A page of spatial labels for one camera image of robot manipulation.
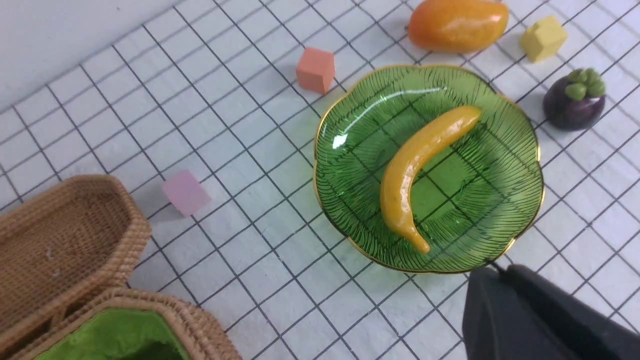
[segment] wicker basket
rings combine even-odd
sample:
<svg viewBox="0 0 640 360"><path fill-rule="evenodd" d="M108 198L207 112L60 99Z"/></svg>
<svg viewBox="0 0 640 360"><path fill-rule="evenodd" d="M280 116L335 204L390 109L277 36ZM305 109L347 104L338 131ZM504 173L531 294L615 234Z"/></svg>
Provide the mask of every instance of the wicker basket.
<svg viewBox="0 0 640 360"><path fill-rule="evenodd" d="M112 176L76 176L0 217L0 359L112 286L151 228Z"/></svg>
<svg viewBox="0 0 640 360"><path fill-rule="evenodd" d="M207 311L171 296L113 288L54 326L47 334L15 354L11 360L34 359L105 309L137 309L159 314L192 360L241 359L218 321Z"/></svg>

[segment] green glass plate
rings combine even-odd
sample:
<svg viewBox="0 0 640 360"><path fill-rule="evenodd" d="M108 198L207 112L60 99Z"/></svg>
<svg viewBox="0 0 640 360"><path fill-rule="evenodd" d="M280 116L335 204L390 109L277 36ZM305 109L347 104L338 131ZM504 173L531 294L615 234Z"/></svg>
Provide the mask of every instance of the green glass plate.
<svg viewBox="0 0 640 360"><path fill-rule="evenodd" d="M416 252L380 213L387 163L416 131L461 105L482 109L473 130L413 183ZM366 75L324 114L314 186L333 225L375 262L405 272L466 272L505 253L544 198L538 139L525 113L460 67L393 66Z"/></svg>

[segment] gold plate rim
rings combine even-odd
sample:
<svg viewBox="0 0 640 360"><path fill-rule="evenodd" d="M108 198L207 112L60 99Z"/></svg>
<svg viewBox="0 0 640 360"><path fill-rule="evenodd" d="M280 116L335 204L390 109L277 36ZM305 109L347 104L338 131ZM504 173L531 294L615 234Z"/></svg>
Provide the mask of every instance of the gold plate rim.
<svg viewBox="0 0 640 360"><path fill-rule="evenodd" d="M314 184L314 193L316 195L316 201L318 201L318 204L320 206L320 210L323 212L323 214L325 215L325 217L329 220L329 223L331 223L331 225L343 236L345 236L347 238L347 240L349 240L349 242L352 244L352 246L354 246L361 254L363 254L364 256L366 256L367 258L369 258L371 261L373 261L374 263L384 266L385 268L389 268L389 269L393 269L393 270L397 270L400 272L405 272L407 274L463 274L466 272L469 272L479 266L473 267L473 268L469 268L468 270L457 270L457 271L452 271L452 272L446 272L446 271L438 271L438 270L411 270L411 269L404 269L404 268L398 268L396 266L392 266L392 265L388 265L383 263L382 261L374 258L373 256L369 255L363 248L361 248L355 241L353 241L353 239L350 237L349 234L346 234L342 231L342 229L335 224L335 222L333 222L333 219L331 219L331 217L327 214L327 211L325 210L322 201L320 199L320 194L318 193L317 190L317 179L316 179L316 173L317 173L317 146L318 146L318 136L320 135L320 129L322 129L322 125L324 124L324 121L327 118L327 115L329 114L329 112L331 112L331 110L333 109L333 107L338 104L339 102L341 102L342 100L344 100L346 97L348 97L351 92L358 87L358 85L366 78L368 78L369 76L377 73L377 72L381 72L387 69L391 69L391 68L412 68L412 69L428 69L430 67L451 67L451 68L455 68L458 70L463 70L466 71L470 74L473 74L475 77L477 77L478 79L480 79L481 81L485 82L492 90L493 88L491 87L491 84L489 84L489 82L487 82L486 80L484 80L483 78L481 78L480 76L478 76L478 74L476 74L475 72L472 72L471 70L465 69L461 66L457 66L457 65L451 65L451 64L446 64L446 63L436 63L436 64L429 64L429 65L387 65L384 67L380 67L378 69L372 70L366 74L364 74L353 86L351 86L351 88L349 88L349 90L342 96L340 96L336 101L334 101L324 112L322 118L320 119L320 123L318 124L318 129L316 131L316 137L314 138L314 173L313 173L313 184ZM520 111L522 111L522 113L525 115L525 117L527 117L527 119L529 119L529 117L527 116L527 114L524 112L524 110L522 109L522 107L520 107L520 105L516 104L513 100L509 99L508 97L506 97L503 94L500 94L498 92L495 92L497 95L501 96L503 99L507 100L508 102L510 102L511 104L513 104L514 106L516 106L518 109L520 109ZM538 217L539 213L540 213L540 209L542 208L542 203L545 200L545 179L544 179L544 175L542 173L542 166L540 165L540 156L541 156L541 150L540 150L540 141L538 140L538 135L535 132L535 129L533 128L533 125L531 125L531 121L528 121L528 125L531 128L531 133L534 136L534 139L536 141L536 148L537 148L537 153L536 153L536 164L538 165L538 170L540 170L540 179L542 180L541 182L541 188L540 188L540 192L541 192L541 196L540 196L540 203L538 204L538 208L536 210L536 213L533 215L533 217L531 217L531 221L529 221L529 223L520 231L518 232L518 234L516 236L514 236L508 243L507 245L504 247L504 250L502 250L502 252L496 256L495 258L493 258L493 260L496 260L498 258L500 258L502 255L504 255L512 246L513 244L516 242L517 239L519 239L519 237L521 237L527 230L529 230L529 228L533 225L533 222L536 220L536 218Z"/></svg>

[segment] wooden cube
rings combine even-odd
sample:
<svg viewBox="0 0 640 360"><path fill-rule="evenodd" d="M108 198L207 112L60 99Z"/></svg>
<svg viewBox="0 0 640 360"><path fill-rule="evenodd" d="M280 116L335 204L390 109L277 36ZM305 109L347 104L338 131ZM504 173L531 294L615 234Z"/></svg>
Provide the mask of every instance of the wooden cube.
<svg viewBox="0 0 640 360"><path fill-rule="evenodd" d="M191 172L183 170L162 184L164 194L182 215L188 217L211 201Z"/></svg>
<svg viewBox="0 0 640 360"><path fill-rule="evenodd" d="M335 76L333 53L306 48L296 67L296 76L301 88L326 94Z"/></svg>
<svg viewBox="0 0 640 360"><path fill-rule="evenodd" d="M566 30L551 15L537 21L520 38L520 46L531 62L555 55L566 41Z"/></svg>

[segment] toy mangosteen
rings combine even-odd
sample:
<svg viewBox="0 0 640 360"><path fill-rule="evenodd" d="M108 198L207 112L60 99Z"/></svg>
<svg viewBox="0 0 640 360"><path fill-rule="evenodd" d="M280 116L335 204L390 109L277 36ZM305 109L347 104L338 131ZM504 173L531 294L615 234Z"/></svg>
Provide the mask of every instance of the toy mangosteen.
<svg viewBox="0 0 640 360"><path fill-rule="evenodd" d="M602 115L604 94L604 82L595 70L574 70L556 81L545 95L545 115L559 129L587 129Z"/></svg>

